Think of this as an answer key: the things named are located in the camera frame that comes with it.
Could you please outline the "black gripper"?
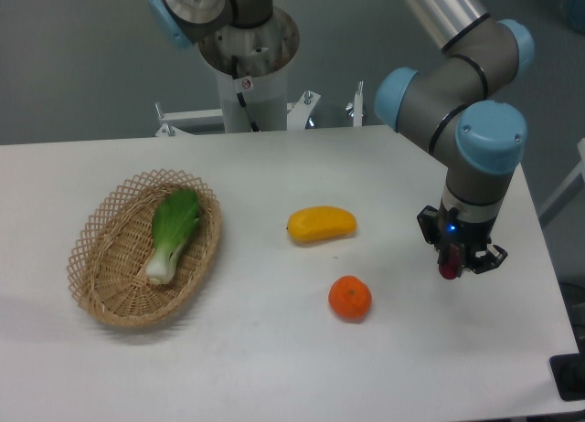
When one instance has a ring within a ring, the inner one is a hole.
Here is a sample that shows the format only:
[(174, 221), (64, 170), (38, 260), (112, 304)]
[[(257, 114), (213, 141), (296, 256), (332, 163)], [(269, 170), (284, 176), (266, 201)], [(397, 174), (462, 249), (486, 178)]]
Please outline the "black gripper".
[(417, 221), (425, 241), (438, 252), (439, 266), (450, 264), (451, 244), (460, 250), (461, 275), (465, 270), (482, 274), (497, 269), (508, 256), (505, 249), (490, 244), (493, 218), (484, 222), (463, 221), (456, 208), (425, 206), (417, 215)]

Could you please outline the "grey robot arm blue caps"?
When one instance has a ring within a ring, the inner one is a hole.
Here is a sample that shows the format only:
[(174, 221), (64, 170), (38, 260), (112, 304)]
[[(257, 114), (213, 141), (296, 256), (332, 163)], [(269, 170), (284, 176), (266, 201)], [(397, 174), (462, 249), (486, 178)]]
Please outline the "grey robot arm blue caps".
[[(513, 106), (492, 100), (534, 58), (529, 31), (495, 21), (479, 0), (405, 0), (444, 55), (429, 74), (400, 68), (380, 84), (376, 115), (445, 165), (438, 207), (418, 214), (425, 240), (447, 280), (483, 273), (506, 258), (491, 231), (519, 165), (527, 124)], [(217, 75), (227, 132), (292, 125), (284, 88), (299, 47), (293, 20), (273, 0), (148, 0), (177, 47), (197, 46)]]

